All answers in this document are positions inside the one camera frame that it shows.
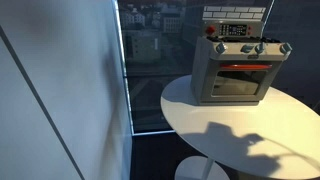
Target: control panel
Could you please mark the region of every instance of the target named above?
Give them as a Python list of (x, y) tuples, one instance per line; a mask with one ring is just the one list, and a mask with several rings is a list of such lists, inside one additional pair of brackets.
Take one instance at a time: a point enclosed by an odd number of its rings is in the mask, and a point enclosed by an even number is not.
[(261, 21), (218, 21), (206, 20), (202, 35), (211, 37), (261, 37)]

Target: table leg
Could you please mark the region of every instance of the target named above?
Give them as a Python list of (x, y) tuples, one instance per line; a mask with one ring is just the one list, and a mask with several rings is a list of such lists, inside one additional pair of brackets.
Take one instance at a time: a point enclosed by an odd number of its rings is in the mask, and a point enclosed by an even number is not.
[(204, 170), (203, 170), (203, 174), (202, 174), (201, 180), (207, 180), (208, 179), (212, 164), (213, 164), (213, 159), (208, 158), (206, 166), (204, 167)]

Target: toy kitchen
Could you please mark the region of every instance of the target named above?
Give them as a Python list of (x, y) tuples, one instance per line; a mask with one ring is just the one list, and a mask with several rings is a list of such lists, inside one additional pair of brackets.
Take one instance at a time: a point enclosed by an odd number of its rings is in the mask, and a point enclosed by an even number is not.
[(265, 8), (204, 7), (192, 70), (198, 105), (258, 105), (292, 48), (263, 37)]

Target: red knob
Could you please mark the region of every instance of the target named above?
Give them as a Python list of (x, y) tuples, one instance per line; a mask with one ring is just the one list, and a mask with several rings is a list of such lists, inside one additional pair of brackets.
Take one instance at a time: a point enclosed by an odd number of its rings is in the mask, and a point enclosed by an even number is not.
[(206, 33), (208, 35), (212, 35), (216, 31), (216, 28), (214, 26), (208, 26), (206, 29)]

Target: stove knob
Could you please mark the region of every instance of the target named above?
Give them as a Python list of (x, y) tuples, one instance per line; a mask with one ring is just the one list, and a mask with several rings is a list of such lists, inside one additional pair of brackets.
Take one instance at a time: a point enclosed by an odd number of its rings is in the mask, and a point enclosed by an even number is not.
[(261, 54), (266, 49), (266, 44), (261, 42), (259, 45), (256, 45), (254, 48), (258, 54)]
[(249, 53), (253, 49), (253, 47), (254, 47), (253, 45), (245, 44), (242, 46), (241, 52)]
[(216, 50), (219, 54), (224, 53), (227, 50), (227, 46), (222, 42), (216, 47)]
[(283, 45), (280, 46), (280, 51), (286, 55), (288, 53), (290, 53), (292, 51), (292, 47), (290, 46), (289, 43), (285, 43)]

